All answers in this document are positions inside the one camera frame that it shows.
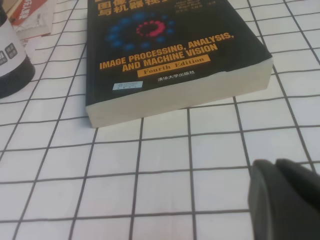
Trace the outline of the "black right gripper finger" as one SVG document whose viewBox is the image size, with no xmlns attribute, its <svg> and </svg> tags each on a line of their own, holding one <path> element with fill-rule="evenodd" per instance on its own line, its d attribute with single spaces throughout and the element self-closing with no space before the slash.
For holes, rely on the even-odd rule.
<svg viewBox="0 0 320 240">
<path fill-rule="evenodd" d="M 294 161 L 255 160 L 248 206 L 256 240 L 320 238 L 320 176 Z"/>
</svg>

